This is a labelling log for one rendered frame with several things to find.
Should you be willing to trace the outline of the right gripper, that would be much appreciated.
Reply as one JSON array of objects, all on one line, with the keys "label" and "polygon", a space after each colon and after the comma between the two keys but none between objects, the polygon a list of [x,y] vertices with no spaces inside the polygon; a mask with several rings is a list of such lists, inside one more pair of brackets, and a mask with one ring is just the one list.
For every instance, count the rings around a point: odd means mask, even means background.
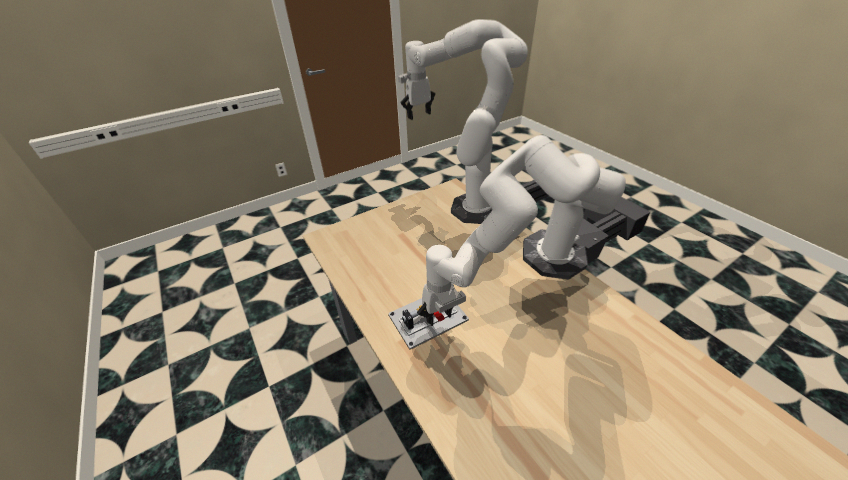
[{"label": "right gripper", "polygon": [[[418,81],[421,81],[421,82],[418,82]],[[400,103],[407,110],[408,118],[410,120],[413,120],[413,112],[411,111],[413,106],[417,106],[417,105],[426,103],[425,104],[426,113],[429,114],[429,115],[431,114],[431,105],[432,105],[432,102],[434,100],[435,94],[436,93],[430,91],[430,84],[429,84],[428,77],[426,77],[422,80],[407,79],[407,82],[406,82],[406,97]],[[405,104],[406,101],[408,103],[407,106]]]}]

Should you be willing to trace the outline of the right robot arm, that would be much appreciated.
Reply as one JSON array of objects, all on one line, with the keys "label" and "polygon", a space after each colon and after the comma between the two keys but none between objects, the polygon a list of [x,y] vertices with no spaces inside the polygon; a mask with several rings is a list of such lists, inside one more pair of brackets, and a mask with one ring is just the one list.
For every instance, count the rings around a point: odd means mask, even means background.
[{"label": "right robot arm", "polygon": [[498,21],[474,20],[448,32],[442,40],[425,45],[421,41],[408,42],[407,73],[398,76],[401,84],[407,82],[406,78],[422,80],[426,78],[427,66],[478,49],[482,49],[488,83],[480,104],[466,121],[456,151],[458,160],[465,165],[466,198],[462,206],[471,213],[492,209],[481,196],[480,186],[491,170],[492,134],[513,91],[510,68],[520,67],[526,61],[526,43]]}]

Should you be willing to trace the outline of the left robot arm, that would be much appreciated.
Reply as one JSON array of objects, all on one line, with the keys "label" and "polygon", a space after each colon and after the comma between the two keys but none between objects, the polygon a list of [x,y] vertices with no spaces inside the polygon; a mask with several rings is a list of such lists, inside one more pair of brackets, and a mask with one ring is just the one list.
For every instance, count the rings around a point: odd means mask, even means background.
[{"label": "left robot arm", "polygon": [[574,257],[572,246],[574,240],[579,240],[583,208],[609,214],[619,203],[626,184],[622,174],[600,168],[588,154],[567,157],[543,135],[527,141],[481,184],[480,194],[492,212],[455,258],[447,246],[428,249],[427,286],[439,298],[435,302],[439,313],[466,302],[466,295],[462,290],[457,292],[452,283],[463,288],[470,286],[484,258],[490,252],[502,252],[537,216],[535,200],[514,177],[522,170],[555,200],[545,236],[536,250],[543,260],[559,265]]}]

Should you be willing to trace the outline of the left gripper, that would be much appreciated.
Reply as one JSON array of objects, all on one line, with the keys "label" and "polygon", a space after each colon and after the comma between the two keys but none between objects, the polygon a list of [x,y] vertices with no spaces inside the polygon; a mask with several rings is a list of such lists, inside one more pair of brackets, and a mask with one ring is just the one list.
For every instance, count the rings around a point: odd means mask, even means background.
[{"label": "left gripper", "polygon": [[[422,293],[422,306],[417,311],[417,313],[420,316],[426,317],[428,324],[430,323],[431,326],[434,325],[432,316],[435,312],[438,311],[435,308],[435,302],[438,301],[438,300],[439,300],[439,298],[436,296],[436,294],[433,291],[431,291],[428,288],[427,283],[426,283],[424,285],[423,293]],[[452,309],[453,308],[450,308],[450,309],[445,311],[445,313],[447,314],[447,316],[449,318],[451,317]]]}]

